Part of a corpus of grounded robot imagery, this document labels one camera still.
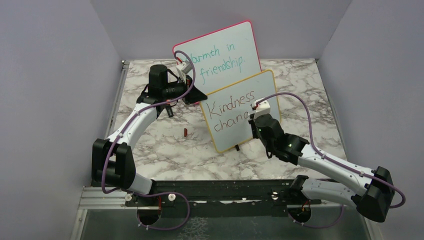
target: yellow-framed whiteboard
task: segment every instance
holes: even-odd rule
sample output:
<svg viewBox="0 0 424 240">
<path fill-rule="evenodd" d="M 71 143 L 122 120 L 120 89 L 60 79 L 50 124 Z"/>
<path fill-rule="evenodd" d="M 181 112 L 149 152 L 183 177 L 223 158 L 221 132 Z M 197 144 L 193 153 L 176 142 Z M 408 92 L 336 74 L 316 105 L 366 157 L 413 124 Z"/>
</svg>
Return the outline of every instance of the yellow-framed whiteboard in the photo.
<svg viewBox="0 0 424 240">
<path fill-rule="evenodd" d="M 273 71 L 264 70 L 207 94 L 207 100 L 200 102 L 200 108 L 218 153 L 252 139 L 248 123 L 249 115 L 253 113 L 251 104 L 276 92 Z M 281 122 L 278 98 L 267 101 L 271 105 L 271 116 Z"/>
</svg>

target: screw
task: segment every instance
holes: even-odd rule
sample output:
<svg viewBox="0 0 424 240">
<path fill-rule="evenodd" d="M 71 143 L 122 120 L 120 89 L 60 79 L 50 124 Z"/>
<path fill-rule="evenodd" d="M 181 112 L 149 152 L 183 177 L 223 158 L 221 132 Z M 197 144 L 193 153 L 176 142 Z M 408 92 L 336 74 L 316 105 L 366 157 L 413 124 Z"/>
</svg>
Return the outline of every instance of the screw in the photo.
<svg viewBox="0 0 424 240">
<path fill-rule="evenodd" d="M 131 194 L 126 194 L 125 195 L 125 201 L 127 201 L 127 202 L 129 202 L 129 201 L 131 201 L 133 199 L 133 197 L 131 196 Z"/>
<path fill-rule="evenodd" d="M 276 191 L 274 191 L 271 195 L 272 200 L 277 200 L 278 199 L 278 193 Z"/>
<path fill-rule="evenodd" d="M 173 193 L 171 193 L 171 194 L 169 194 L 169 195 L 168 195 L 168 199 L 169 199 L 169 201 L 171 201 L 171 202 L 173 202 L 173 201 L 175 200 L 175 198 L 176 198 L 176 196 L 175 196 L 175 194 L 173 194 Z"/>
</svg>

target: metal bracket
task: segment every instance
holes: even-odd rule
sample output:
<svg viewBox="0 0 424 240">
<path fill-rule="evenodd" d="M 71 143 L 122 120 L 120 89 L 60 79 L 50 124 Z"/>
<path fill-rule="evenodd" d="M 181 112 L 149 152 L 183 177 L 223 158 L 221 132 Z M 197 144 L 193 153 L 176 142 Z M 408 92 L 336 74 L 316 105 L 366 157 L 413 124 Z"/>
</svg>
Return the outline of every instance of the metal bracket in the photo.
<svg viewBox="0 0 424 240">
<path fill-rule="evenodd" d="M 115 121 L 117 119 L 119 105 L 121 103 L 122 93 L 124 91 L 124 84 L 127 79 L 128 69 L 130 67 L 130 61 L 122 61 L 122 71 L 120 73 L 118 88 L 116 90 L 115 99 L 113 101 L 113 106 L 110 111 L 109 119 L 108 119 L 108 126 L 106 129 L 106 133 L 104 134 L 104 137 L 107 138 L 114 130 L 115 127 Z"/>
<path fill-rule="evenodd" d="M 78 210 L 89 209 L 138 209 L 138 210 L 159 210 L 158 206 L 126 206 L 125 195 L 127 193 L 122 190 L 116 190 L 109 194 L 104 194 L 101 187 L 84 187 L 81 199 L 79 201 Z"/>
<path fill-rule="evenodd" d="M 87 209 L 79 209 L 76 212 L 75 223 L 73 224 L 73 230 L 70 235 L 71 240 L 79 240 L 81 239 L 81 235 L 83 234 L 84 223 L 86 222 Z"/>
</svg>

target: pink-framed whiteboard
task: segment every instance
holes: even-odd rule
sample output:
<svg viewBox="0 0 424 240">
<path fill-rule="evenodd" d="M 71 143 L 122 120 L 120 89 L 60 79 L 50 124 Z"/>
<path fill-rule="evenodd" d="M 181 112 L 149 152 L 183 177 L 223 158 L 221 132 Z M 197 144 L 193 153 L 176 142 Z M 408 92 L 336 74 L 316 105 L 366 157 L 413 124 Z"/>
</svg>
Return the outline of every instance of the pink-framed whiteboard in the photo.
<svg viewBox="0 0 424 240">
<path fill-rule="evenodd" d="M 262 71 L 249 20 L 178 43 L 172 52 L 177 50 L 190 56 L 196 70 L 194 85 L 205 94 Z M 185 60 L 182 54 L 178 57 Z"/>
</svg>

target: gray wall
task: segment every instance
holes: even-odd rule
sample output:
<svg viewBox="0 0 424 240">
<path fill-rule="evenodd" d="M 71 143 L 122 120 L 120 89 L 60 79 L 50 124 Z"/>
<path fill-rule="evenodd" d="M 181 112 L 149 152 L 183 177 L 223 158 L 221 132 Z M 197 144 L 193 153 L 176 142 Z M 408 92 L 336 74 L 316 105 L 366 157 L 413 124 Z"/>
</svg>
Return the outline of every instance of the gray wall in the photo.
<svg viewBox="0 0 424 240">
<path fill-rule="evenodd" d="M 422 0 L 353 0 L 318 62 L 348 159 L 389 169 L 406 194 L 386 240 L 424 235 L 423 13 Z"/>
<path fill-rule="evenodd" d="M 261 58 L 319 58 L 351 0 L 91 0 L 126 60 L 250 19 Z"/>
<path fill-rule="evenodd" d="M 89 0 L 1 1 L 0 239 L 70 237 L 120 66 Z"/>
</svg>

